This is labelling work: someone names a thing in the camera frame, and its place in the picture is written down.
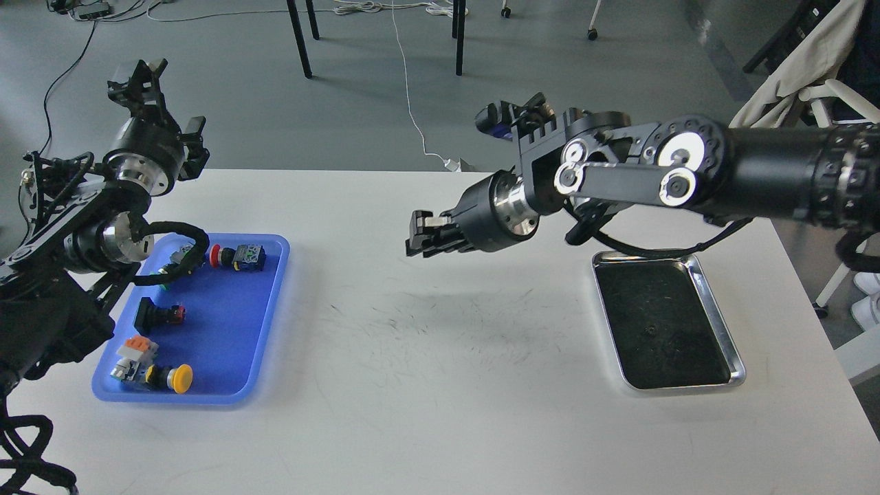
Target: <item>shoe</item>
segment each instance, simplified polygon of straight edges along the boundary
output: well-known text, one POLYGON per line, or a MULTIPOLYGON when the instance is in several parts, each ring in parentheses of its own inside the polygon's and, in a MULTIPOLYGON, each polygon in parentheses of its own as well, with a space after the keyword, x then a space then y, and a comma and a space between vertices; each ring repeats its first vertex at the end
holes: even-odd
POLYGON ((880 292, 862 299, 849 309, 853 320, 862 327, 862 331, 868 331, 880 324, 880 292))
POLYGON ((860 271, 853 277, 853 284, 868 295, 876 294, 880 292, 880 274, 860 271))

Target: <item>white cable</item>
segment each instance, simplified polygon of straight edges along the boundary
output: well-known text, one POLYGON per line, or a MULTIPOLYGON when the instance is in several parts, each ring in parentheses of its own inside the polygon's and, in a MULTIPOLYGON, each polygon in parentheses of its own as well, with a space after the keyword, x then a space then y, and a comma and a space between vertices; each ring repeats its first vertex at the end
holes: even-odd
MULTIPOLYGON (((432 16, 452 17, 451 0, 443 0, 442 2, 435 0, 431 2, 417 2, 415 4, 396 4, 393 0, 390 4, 383 4, 381 2, 351 2, 348 0, 334 0, 334 2, 342 4, 333 8, 333 12, 340 16, 358 12, 375 14, 381 11, 396 11, 424 7, 425 11, 432 16)), ((465 15, 469 12, 468 9, 465 9, 465 15)))
POLYGON ((415 117, 413 116, 413 105, 409 99, 409 72, 407 71, 407 55, 403 53, 403 45, 400 44, 400 31, 397 29, 397 19, 394 18, 394 11, 397 9, 394 7, 394 0, 391 1, 391 21, 394 23, 394 36, 397 37, 397 46, 400 48, 400 57, 403 58, 403 84, 407 90, 407 112, 409 113, 410 120, 413 121, 413 125, 415 126, 415 130, 419 131, 419 136, 422 137, 422 153, 426 157, 437 157, 444 162, 444 166, 449 166, 449 160, 444 159, 442 156, 436 153, 428 153, 427 145, 425 144, 425 134, 422 132, 422 129, 419 127, 419 124, 415 123, 415 117))
MULTIPOLYGON (((440 4, 438 1, 432 2, 419 2, 416 4, 400 4, 395 5, 394 2, 391 4, 382 4, 381 2, 350 2, 347 0, 334 0, 337 4, 342 4, 333 9, 315 9, 316 12, 333 12, 336 15, 344 16, 347 14, 354 14, 357 12, 368 12, 375 13, 381 11, 393 11, 397 9, 412 9, 415 7, 424 7, 425 11, 432 16, 447 16, 452 17, 452 1, 444 0, 445 5, 440 4)), ((281 13, 287 12, 286 9, 278 9, 278 10, 269 10, 269 11, 236 11, 236 12, 221 12, 217 14, 206 14, 203 16, 197 16, 193 18, 154 18, 151 13, 158 7, 162 2, 162 0, 156 0, 153 5, 147 7, 147 17, 151 20, 155 20, 157 22, 184 22, 188 20, 199 20, 203 18, 215 18, 221 16, 237 16, 240 14, 271 14, 271 13, 281 13)), ((467 15, 470 11, 465 9, 465 15, 467 15)))
POLYGON ((161 3, 162 3, 162 0, 156 0, 156 2, 153 5, 147 7, 147 17, 148 18, 155 20, 157 22, 183 22, 186 20, 199 20, 201 18, 215 18, 215 17, 220 17, 220 16, 237 16, 239 14, 271 14, 271 13, 276 13, 276 12, 286 12, 287 11, 287 9, 274 10, 274 11, 239 11, 239 12, 222 12, 222 13, 218 13, 218 14, 207 14, 207 15, 198 16, 198 17, 194 17, 194 18, 154 18, 153 16, 150 15, 150 12, 152 12, 153 9, 155 9, 161 3))

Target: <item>blue tray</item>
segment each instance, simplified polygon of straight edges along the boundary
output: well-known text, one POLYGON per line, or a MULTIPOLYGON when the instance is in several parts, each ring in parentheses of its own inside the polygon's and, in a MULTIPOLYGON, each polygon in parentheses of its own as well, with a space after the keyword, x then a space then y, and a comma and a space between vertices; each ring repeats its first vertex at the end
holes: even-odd
MULTIPOLYGON (((135 287, 116 322, 115 335, 92 376, 92 392, 98 399, 124 403, 231 404, 253 389, 260 374, 275 302, 284 278, 290 244, 283 237, 256 233, 212 233, 210 245, 235 248, 239 244, 261 244, 266 250, 263 271, 244 272, 214 269, 205 263, 193 275, 170 284, 135 287), (157 364, 193 367, 193 384, 185 394, 143 390, 110 376, 119 356, 116 351, 127 338, 136 335, 133 324, 141 297, 150 297, 159 307, 182 304, 187 309, 181 325, 154 328, 149 339, 159 344, 157 364)), ((166 235, 153 248, 141 268, 142 274, 156 272, 189 238, 166 235)))

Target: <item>robotic arm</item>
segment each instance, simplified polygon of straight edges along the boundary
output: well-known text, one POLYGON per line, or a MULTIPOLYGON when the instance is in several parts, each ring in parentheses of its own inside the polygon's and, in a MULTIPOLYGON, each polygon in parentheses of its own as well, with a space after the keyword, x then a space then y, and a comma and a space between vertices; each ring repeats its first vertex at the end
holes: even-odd
POLYGON ((22 173, 22 187, 33 199, 28 232, 0 260, 0 446, 11 457, 0 468, 16 470, 0 486, 2 493, 17 492, 30 475, 76 492, 73 473, 40 458, 51 422, 9 417, 7 395, 22 379, 37 380, 54 364, 81 361, 113 336, 109 313, 129 283, 171 282, 208 248, 207 234, 197 227, 143 218, 153 196, 171 192, 176 181, 197 178, 209 158, 202 146, 205 118, 191 119, 181 131, 165 107, 159 76, 166 65, 123 64, 107 81, 110 100, 130 117, 100 163, 91 153, 67 160, 45 159, 36 151, 25 155, 32 164, 22 173), (180 265, 163 275, 136 275, 152 251, 153 235, 171 232, 195 241, 180 265), (71 271, 104 275, 84 289, 71 271), (31 444, 15 433, 25 426, 39 430, 31 444))
POLYGON ((632 125, 617 112, 556 115, 541 93, 521 107, 491 104, 476 125, 516 140, 519 163, 472 185, 452 210, 414 211, 407 255, 497 251, 530 239, 541 216, 565 209, 576 219, 569 244, 595 237, 643 257, 705 249, 751 217, 846 229, 837 246, 843 262, 880 271, 880 258, 855 250, 880 229, 877 126, 728 129, 701 115, 632 125), (729 226, 693 250, 630 247, 601 228, 633 204, 686 209, 729 226))

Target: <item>power strip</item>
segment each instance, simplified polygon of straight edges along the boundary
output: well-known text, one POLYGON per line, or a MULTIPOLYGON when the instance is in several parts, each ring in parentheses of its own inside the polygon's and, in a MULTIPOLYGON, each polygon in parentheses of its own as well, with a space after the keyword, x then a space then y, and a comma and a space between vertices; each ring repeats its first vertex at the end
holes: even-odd
POLYGON ((110 4, 107 2, 98 2, 96 4, 85 5, 82 7, 78 7, 76 10, 77 17, 82 20, 93 20, 96 18, 102 18, 110 15, 113 12, 113 9, 110 8, 110 4))

